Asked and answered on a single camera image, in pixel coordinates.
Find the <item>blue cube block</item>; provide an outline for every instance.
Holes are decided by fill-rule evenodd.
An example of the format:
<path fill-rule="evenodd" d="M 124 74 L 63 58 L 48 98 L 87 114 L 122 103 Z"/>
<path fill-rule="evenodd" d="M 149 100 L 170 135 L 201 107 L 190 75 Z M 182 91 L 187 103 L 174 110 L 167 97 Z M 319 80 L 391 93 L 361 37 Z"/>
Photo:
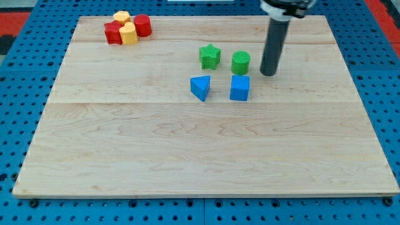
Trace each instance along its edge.
<path fill-rule="evenodd" d="M 231 82 L 231 100 L 247 101 L 250 90 L 250 77 L 232 76 Z"/>
<path fill-rule="evenodd" d="M 210 76 L 192 77 L 190 91 L 200 100 L 205 101 L 210 91 Z"/>

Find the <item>yellow hexagon block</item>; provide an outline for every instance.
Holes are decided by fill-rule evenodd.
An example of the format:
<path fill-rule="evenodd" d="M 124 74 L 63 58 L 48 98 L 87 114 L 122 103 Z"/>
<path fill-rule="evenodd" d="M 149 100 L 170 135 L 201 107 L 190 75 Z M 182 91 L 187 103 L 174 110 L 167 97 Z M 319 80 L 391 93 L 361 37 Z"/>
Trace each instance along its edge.
<path fill-rule="evenodd" d="M 114 20 L 120 22 L 122 25 L 125 25 L 126 22 L 131 22 L 131 18 L 129 17 L 129 12 L 127 11 L 118 11 L 114 14 Z"/>
<path fill-rule="evenodd" d="M 127 22 L 123 27 L 119 28 L 119 33 L 123 44 L 136 44 L 139 41 L 135 24 L 132 22 Z"/>

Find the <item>wood grain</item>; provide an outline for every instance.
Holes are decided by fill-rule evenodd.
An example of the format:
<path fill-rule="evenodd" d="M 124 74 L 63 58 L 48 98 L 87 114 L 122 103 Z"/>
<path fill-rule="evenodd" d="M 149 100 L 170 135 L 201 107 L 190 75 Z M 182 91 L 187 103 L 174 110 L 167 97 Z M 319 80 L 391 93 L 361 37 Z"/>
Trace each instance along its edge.
<path fill-rule="evenodd" d="M 294 20 L 278 74 L 259 71 L 264 16 L 152 17 L 134 46 L 82 17 L 13 193 L 19 198 L 392 196 L 396 180 L 324 17 Z M 215 71 L 198 48 L 222 49 Z M 248 102 L 229 100 L 234 51 Z M 211 75 L 206 102 L 189 78 Z"/>

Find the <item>toy block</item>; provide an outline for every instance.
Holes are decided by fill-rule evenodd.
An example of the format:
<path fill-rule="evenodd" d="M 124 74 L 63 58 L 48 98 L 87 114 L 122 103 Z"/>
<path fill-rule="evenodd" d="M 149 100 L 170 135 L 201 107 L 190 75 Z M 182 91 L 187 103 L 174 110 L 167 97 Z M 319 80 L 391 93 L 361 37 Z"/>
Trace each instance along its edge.
<path fill-rule="evenodd" d="M 250 90 L 250 77 L 232 76 L 231 82 L 231 100 L 247 101 Z"/>
<path fill-rule="evenodd" d="M 201 69 L 216 69 L 217 64 L 221 60 L 221 50 L 213 44 L 206 47 L 200 47 L 199 58 L 201 62 Z"/>
<path fill-rule="evenodd" d="M 190 91 L 201 101 L 205 101 L 210 91 L 210 76 L 192 77 Z"/>
<path fill-rule="evenodd" d="M 119 33 L 123 44 L 136 44 L 139 41 L 135 25 L 132 22 L 127 22 L 125 26 L 119 28 Z"/>
<path fill-rule="evenodd" d="M 118 11 L 114 14 L 114 20 L 120 22 L 122 25 L 125 25 L 127 22 L 131 22 L 131 18 L 129 17 L 129 12 L 127 11 Z"/>
<path fill-rule="evenodd" d="M 232 55 L 231 71 L 236 75 L 244 75 L 249 71 L 250 55 L 245 51 L 237 51 Z"/>
<path fill-rule="evenodd" d="M 104 24 L 104 33 L 107 38 L 108 44 L 122 44 L 121 35 L 119 34 L 119 28 L 123 25 L 118 21 L 113 21 Z"/>
<path fill-rule="evenodd" d="M 146 14 L 139 14 L 133 18 L 133 23 L 136 26 L 137 35 L 139 37 L 147 37 L 151 34 L 150 17 Z"/>

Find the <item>green block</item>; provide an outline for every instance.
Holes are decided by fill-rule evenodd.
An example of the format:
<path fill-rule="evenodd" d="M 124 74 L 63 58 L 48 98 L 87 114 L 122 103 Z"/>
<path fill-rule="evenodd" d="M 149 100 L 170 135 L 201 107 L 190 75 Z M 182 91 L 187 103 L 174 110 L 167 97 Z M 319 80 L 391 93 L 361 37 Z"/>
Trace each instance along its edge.
<path fill-rule="evenodd" d="M 209 44 L 206 47 L 200 47 L 199 59 L 201 69 L 216 69 L 217 64 L 221 60 L 221 50 Z"/>
<path fill-rule="evenodd" d="M 250 55 L 245 51 L 237 51 L 232 56 L 231 71 L 235 75 L 245 75 L 249 71 Z"/>

